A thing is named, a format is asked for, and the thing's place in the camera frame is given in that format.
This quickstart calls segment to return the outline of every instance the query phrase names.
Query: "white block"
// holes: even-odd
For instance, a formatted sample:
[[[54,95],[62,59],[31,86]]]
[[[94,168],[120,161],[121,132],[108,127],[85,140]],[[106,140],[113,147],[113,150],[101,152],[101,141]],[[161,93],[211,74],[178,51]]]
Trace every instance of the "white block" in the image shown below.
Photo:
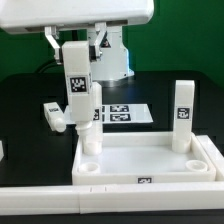
[[[4,151],[3,151],[3,146],[2,146],[2,141],[0,141],[0,161],[4,157]]]
[[[76,123],[92,121],[94,103],[89,42],[66,42],[62,50],[71,118]]]
[[[44,115],[49,123],[52,131],[64,132],[66,129],[66,122],[64,113],[57,103],[44,104]]]
[[[174,152],[190,150],[194,103],[194,81],[176,81],[173,143]]]
[[[71,186],[0,188],[0,215],[79,213],[80,190]]]

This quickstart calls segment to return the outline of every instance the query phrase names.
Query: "sticker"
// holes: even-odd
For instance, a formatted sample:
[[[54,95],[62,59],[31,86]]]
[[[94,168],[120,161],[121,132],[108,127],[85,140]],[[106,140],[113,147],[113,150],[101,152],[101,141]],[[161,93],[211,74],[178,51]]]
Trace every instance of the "sticker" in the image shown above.
[[[152,183],[152,177],[139,177],[138,178],[138,184],[151,184]]]
[[[110,121],[112,122],[131,121],[131,115],[130,114],[111,114]]]
[[[72,93],[87,93],[87,83],[85,77],[70,78]]]
[[[118,113],[122,113],[122,112],[129,112],[129,107],[128,105],[115,105],[115,106],[110,106],[110,112],[118,112]]]
[[[100,109],[99,108],[95,109],[93,120],[94,121],[100,120]]]
[[[179,120],[190,120],[191,108],[189,107],[178,107],[177,108],[177,119]]]
[[[104,40],[104,42],[101,44],[102,48],[111,48],[110,43],[107,39]]]
[[[59,111],[59,109],[58,108],[52,108],[52,109],[49,109],[49,111],[50,112],[57,112],[57,111]]]

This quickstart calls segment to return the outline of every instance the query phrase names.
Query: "white post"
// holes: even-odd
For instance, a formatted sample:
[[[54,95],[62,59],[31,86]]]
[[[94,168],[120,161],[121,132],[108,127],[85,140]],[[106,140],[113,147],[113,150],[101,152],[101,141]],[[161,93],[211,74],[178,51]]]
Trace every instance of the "white post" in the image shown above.
[[[194,103],[194,81],[176,81],[172,150],[190,150]]]

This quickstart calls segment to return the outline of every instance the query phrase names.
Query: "white plastic fixture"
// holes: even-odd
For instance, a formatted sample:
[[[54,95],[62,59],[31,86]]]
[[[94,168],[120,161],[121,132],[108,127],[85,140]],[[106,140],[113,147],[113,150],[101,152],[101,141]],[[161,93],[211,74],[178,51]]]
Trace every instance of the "white plastic fixture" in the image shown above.
[[[172,151],[172,132],[104,133],[102,153],[83,153],[79,140],[72,169],[74,185],[215,181],[216,169],[191,133],[188,153]],[[90,169],[83,168],[90,164]]]
[[[0,27],[9,33],[86,29],[97,22],[110,25],[147,23],[153,15],[153,0],[1,0]]]

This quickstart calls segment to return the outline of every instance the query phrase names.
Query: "white rectangular block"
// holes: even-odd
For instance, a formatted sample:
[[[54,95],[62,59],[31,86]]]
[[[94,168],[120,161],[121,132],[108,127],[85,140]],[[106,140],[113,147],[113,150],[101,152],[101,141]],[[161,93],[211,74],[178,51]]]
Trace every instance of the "white rectangular block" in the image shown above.
[[[66,42],[62,46],[62,51],[71,118],[75,122],[92,121],[94,99],[89,42]]]
[[[194,81],[176,81],[173,143],[174,152],[190,150],[194,104]]]
[[[52,131],[65,131],[65,116],[57,103],[45,103],[44,115]]]

